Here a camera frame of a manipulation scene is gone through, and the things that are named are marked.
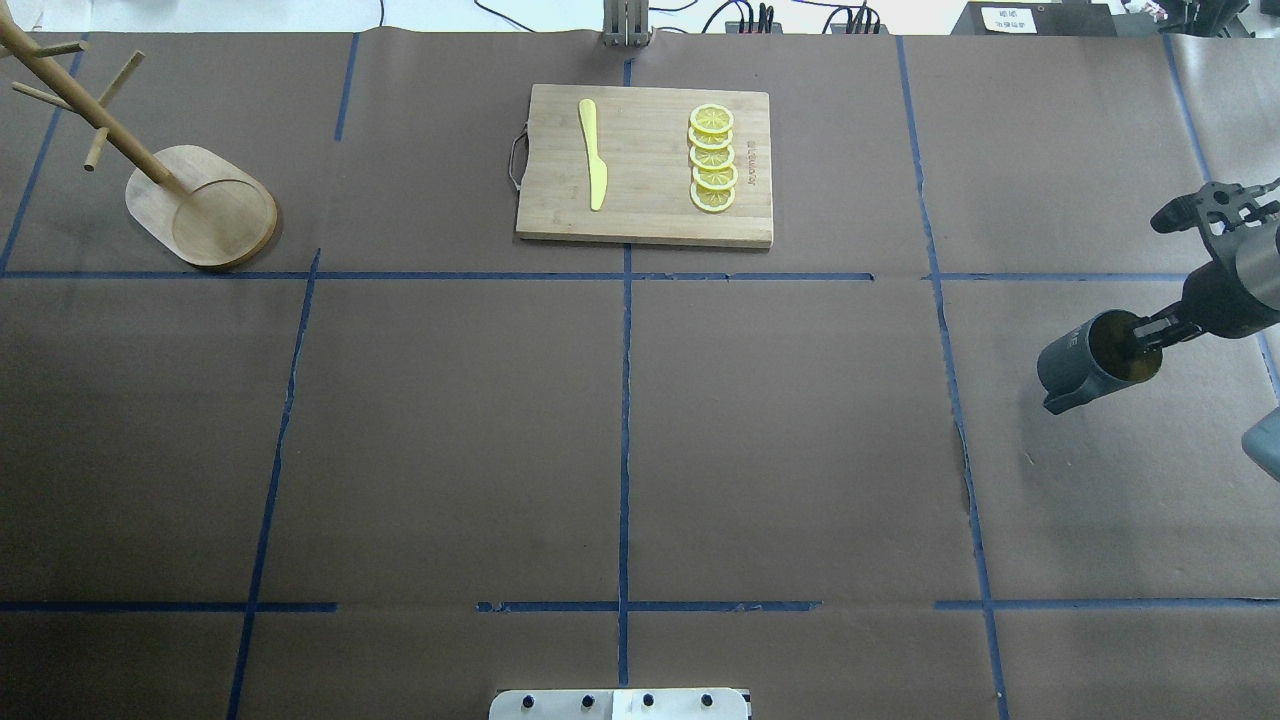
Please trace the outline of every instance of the white floor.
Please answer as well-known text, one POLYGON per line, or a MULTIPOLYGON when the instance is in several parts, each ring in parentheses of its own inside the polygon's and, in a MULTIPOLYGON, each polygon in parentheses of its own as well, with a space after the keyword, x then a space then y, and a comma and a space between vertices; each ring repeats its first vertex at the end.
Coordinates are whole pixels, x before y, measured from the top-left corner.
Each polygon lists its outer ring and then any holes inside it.
MULTIPOLYGON (((689 0, 657 0, 680 6, 689 0)), ((1108 0, 1112 13, 1120 0, 1108 0)), ((600 27, 600 0, 486 0, 486 5, 538 31, 600 27)), ((822 29, 829 10, 794 0, 773 0, 774 20, 786 32, 822 29)), ((965 0, 878 0, 874 8, 895 35, 947 35, 965 0)), ((517 29, 476 8, 471 0, 9 0, 24 28, 51 32, 323 32, 361 31, 385 24, 417 31, 502 32, 517 29)), ((1242 22, 1258 37, 1280 33, 1280 19, 1262 15, 1257 0, 1242 22)), ((698 32, 718 6, 699 0, 680 13, 654 13, 653 26, 698 32)), ((736 18, 732 8, 719 19, 736 18)))

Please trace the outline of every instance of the white label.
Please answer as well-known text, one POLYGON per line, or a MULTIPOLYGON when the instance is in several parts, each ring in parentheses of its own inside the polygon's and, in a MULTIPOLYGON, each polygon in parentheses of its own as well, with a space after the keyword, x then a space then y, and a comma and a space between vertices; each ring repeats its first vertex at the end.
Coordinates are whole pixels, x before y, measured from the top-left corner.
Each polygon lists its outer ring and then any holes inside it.
POLYGON ((983 8, 982 24, 993 32, 1036 32, 1030 8, 983 8))

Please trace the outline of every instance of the lemon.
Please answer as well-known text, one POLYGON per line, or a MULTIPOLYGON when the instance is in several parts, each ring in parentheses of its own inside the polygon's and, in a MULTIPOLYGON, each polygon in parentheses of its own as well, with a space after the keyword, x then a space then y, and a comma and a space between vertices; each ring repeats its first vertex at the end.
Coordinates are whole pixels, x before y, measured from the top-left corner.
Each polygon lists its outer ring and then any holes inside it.
POLYGON ((689 114, 689 124, 698 132, 721 135, 733 128, 733 113, 723 105, 707 104, 694 108, 689 114))
POLYGON ((728 147, 728 143, 733 142, 733 131, 723 135, 709 135, 689 128, 689 142, 694 147, 701 147, 703 150, 719 150, 721 147, 728 147))
POLYGON ((718 170, 694 168, 694 182, 707 190, 730 190, 737 184, 737 168, 733 165, 718 170))
POLYGON ((708 213, 723 213, 733 204, 733 188, 707 190, 696 182, 689 183, 689 197, 698 205, 699 210, 708 213))
POLYGON ((719 150, 705 150, 703 147, 689 149, 689 161, 704 170, 719 170, 733 164, 733 147, 721 147, 719 150))

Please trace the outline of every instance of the cup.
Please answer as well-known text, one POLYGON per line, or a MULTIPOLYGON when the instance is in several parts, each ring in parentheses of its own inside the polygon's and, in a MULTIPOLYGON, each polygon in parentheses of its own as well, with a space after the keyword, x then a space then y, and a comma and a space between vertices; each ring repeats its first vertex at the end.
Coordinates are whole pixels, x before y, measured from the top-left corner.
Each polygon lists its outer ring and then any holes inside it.
POLYGON ((1048 395, 1044 409, 1059 415, 1117 389, 1149 380, 1164 354, 1142 351, 1133 337, 1138 316, 1107 310, 1051 342, 1036 361, 1048 395))

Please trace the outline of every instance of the knife handle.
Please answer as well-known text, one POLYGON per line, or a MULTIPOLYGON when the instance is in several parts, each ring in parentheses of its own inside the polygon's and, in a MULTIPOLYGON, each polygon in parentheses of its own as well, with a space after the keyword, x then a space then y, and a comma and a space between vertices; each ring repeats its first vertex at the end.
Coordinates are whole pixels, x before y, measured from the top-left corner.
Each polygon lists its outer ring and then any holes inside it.
POLYGON ((595 147, 595 100, 584 97, 577 104, 577 119, 582 120, 582 137, 586 138, 588 158, 599 156, 595 147))

